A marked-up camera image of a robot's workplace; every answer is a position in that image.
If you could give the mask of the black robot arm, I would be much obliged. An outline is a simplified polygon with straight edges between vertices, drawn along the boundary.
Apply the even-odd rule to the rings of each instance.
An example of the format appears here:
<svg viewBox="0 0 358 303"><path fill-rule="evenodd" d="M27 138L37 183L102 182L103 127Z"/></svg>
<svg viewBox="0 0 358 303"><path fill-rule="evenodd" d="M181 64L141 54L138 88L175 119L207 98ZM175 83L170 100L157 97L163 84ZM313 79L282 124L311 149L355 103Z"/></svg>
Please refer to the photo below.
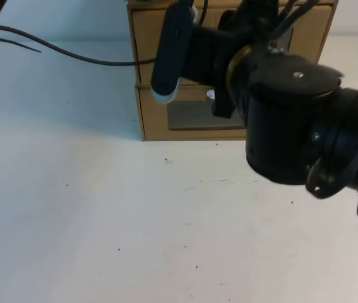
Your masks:
<svg viewBox="0 0 358 303"><path fill-rule="evenodd" d="M339 71L277 47L315 5L243 1L215 30L182 21L181 74L214 88L215 116L239 115L253 170L326 199L358 192L358 90L342 87Z"/></svg>

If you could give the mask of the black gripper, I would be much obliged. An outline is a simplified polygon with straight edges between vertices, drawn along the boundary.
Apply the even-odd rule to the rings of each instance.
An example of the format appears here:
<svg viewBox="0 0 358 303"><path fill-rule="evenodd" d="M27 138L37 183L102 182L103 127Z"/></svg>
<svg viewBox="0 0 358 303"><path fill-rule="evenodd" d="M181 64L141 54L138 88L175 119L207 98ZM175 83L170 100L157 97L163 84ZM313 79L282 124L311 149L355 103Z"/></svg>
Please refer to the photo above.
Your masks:
<svg viewBox="0 0 358 303"><path fill-rule="evenodd" d="M235 54L247 45L265 41L278 24L278 1L242 1L235 10L224 11L218 27L193 27L182 77L214 87L212 113L231 118L235 111L227 70Z"/></svg>

